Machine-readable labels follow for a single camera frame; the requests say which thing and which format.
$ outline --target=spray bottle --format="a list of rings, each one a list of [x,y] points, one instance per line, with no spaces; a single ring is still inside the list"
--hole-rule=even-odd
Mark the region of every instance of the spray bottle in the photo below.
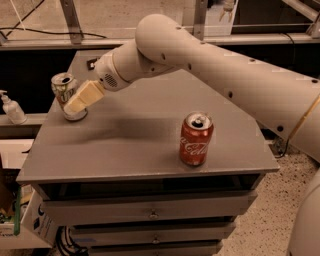
[[[0,90],[1,99],[3,102],[3,111],[8,118],[14,124],[22,124],[27,120],[27,116],[19,106],[18,102],[11,100],[7,95],[4,95],[6,91]]]

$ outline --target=red soda can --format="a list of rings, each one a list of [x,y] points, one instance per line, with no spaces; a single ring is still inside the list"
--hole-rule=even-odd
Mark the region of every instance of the red soda can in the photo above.
[[[212,118],[204,112],[192,112],[183,121],[180,137],[180,158],[197,166],[206,161],[213,133]]]

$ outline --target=can lid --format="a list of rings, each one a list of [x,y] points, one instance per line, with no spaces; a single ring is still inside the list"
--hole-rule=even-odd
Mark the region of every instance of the can lid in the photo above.
[[[186,117],[188,126],[196,130],[206,130],[212,125],[212,118],[205,112],[192,112]]]
[[[55,85],[66,85],[73,80],[73,75],[69,73],[60,73],[52,77],[51,82]]]

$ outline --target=black cable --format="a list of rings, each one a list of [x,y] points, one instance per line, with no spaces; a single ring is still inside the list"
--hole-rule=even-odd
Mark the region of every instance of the black cable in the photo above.
[[[286,146],[285,146],[285,148],[284,148],[284,151],[280,154],[280,155],[278,155],[278,156],[275,156],[275,158],[282,158],[282,157],[284,157],[285,155],[286,155],[286,153],[287,153],[287,151],[288,151],[288,147],[289,147],[289,139],[287,140],[287,142],[286,142]]]
[[[93,33],[82,33],[82,32],[48,32],[43,30],[37,30],[32,28],[14,28],[14,27],[0,27],[0,30],[11,29],[11,30],[27,30],[36,33],[49,34],[49,35],[88,35],[88,36],[96,36],[101,38],[107,38],[103,35],[93,34]]]
[[[40,3],[38,3],[36,7],[34,7],[26,16],[24,16],[24,17],[21,19],[21,21],[24,21],[26,18],[28,18],[35,10],[38,9],[38,7],[39,7],[44,1],[45,1],[45,0],[42,0]],[[13,27],[16,28],[16,27],[18,27],[19,25],[20,25],[20,21],[19,21],[16,25],[14,25]],[[12,33],[12,30],[9,31],[9,32],[6,34],[6,37],[9,36],[11,33]]]
[[[292,65],[294,66],[295,65],[295,62],[296,62],[296,44],[294,42],[294,40],[292,39],[292,37],[287,34],[287,33],[283,33],[285,36],[289,37],[290,41],[292,42],[292,45],[293,45],[293,57],[292,57]]]
[[[77,245],[69,236],[69,240],[71,241],[71,245],[70,245],[67,237],[67,229],[68,227],[59,227],[56,235],[56,245],[61,255],[62,256],[88,255],[88,249]]]
[[[57,248],[58,248],[58,250],[59,250],[59,252],[60,252],[60,254],[62,256],[68,256],[68,255],[66,255],[64,253],[64,251],[63,251],[63,249],[61,247],[61,244],[60,244],[60,241],[61,241],[61,230],[62,230],[62,227],[59,227],[58,231],[57,231],[57,234],[56,234],[56,245],[57,245]]]

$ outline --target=metal frame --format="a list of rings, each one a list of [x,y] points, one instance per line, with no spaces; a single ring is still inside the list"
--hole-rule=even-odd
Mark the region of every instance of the metal frame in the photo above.
[[[320,38],[320,12],[298,0],[282,0],[282,2],[311,20],[313,24],[308,28],[306,33],[312,38]]]
[[[196,0],[193,36],[199,40],[204,38],[208,0]]]
[[[69,32],[72,33],[70,34],[71,42],[73,44],[81,44],[83,34],[80,28],[80,23],[73,0],[60,0],[60,3],[69,28]]]
[[[281,34],[244,34],[221,37],[204,37],[204,27],[208,0],[185,0],[182,26],[200,40],[215,45],[237,44],[291,44],[287,36]],[[0,51],[37,50],[37,49],[106,49],[118,47],[130,39],[85,39],[77,17],[73,0],[60,0],[64,16],[69,28],[70,39],[8,40],[0,33]],[[296,44],[320,43],[320,18],[314,18],[314,24],[308,33],[292,33]]]

